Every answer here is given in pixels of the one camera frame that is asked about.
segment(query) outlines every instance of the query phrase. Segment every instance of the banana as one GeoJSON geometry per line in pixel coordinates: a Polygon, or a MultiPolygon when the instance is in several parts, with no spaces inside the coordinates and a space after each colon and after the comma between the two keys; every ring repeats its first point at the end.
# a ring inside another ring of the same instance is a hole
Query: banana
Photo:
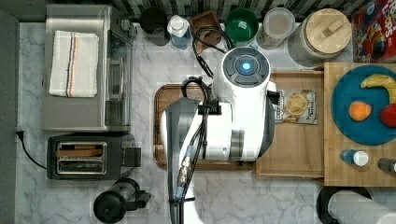
{"type": "Polygon", "coordinates": [[[396,81],[387,75],[373,74],[361,83],[361,88],[383,87],[389,94],[389,104],[396,103],[396,81]]]}

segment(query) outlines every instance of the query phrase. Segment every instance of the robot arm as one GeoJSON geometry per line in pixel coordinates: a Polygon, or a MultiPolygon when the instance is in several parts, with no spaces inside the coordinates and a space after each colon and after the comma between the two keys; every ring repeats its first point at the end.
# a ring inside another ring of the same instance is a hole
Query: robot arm
{"type": "MultiPolygon", "coordinates": [[[[237,48],[225,54],[213,80],[212,95],[219,99],[221,114],[207,117],[207,160],[255,161],[271,145],[274,109],[267,92],[275,92],[276,87],[269,82],[269,71],[265,56],[255,49],[237,48]],[[248,71],[241,70],[239,65],[248,71]]],[[[197,141],[191,144],[191,139],[202,125],[199,104],[181,98],[165,109],[161,119],[173,224],[203,223],[194,201],[180,201],[184,188],[188,188],[186,200],[194,196],[193,179],[189,177],[197,141]]]]}

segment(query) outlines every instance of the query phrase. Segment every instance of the tiled backsplash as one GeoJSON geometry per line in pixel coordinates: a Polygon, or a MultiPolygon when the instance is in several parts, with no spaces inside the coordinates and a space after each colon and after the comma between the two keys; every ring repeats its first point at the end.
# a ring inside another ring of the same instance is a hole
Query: tiled backsplash
{"type": "Polygon", "coordinates": [[[311,12],[325,7],[336,8],[351,15],[362,8],[367,1],[346,0],[49,0],[54,4],[108,4],[117,7],[132,19],[138,20],[145,8],[160,7],[167,15],[190,18],[209,9],[217,11],[221,21],[237,7],[252,10],[259,18],[273,7],[285,7],[294,13],[297,21],[302,21],[311,12]]]}

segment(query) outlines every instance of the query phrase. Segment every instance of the blue plate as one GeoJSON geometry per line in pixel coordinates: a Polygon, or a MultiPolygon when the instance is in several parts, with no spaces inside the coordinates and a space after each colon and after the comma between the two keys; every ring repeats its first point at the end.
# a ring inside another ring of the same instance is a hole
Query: blue plate
{"type": "Polygon", "coordinates": [[[348,138],[364,145],[384,144],[396,137],[396,129],[388,128],[379,119],[381,110],[389,105],[389,95],[382,87],[361,88],[361,82],[372,74],[396,74],[378,65],[364,65],[347,72],[335,85],[332,93],[332,117],[338,128],[348,138]],[[349,116],[349,106],[362,101],[372,106],[372,113],[364,121],[355,121],[349,116]]]}

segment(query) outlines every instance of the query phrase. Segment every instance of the wooden lid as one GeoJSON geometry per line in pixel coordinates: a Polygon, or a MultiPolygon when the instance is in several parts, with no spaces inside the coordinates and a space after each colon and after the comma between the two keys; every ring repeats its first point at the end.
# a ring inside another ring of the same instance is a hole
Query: wooden lid
{"type": "Polygon", "coordinates": [[[313,13],[306,23],[305,38],[321,53],[332,54],[344,49],[352,35],[352,26],[340,11],[324,8],[313,13]]]}

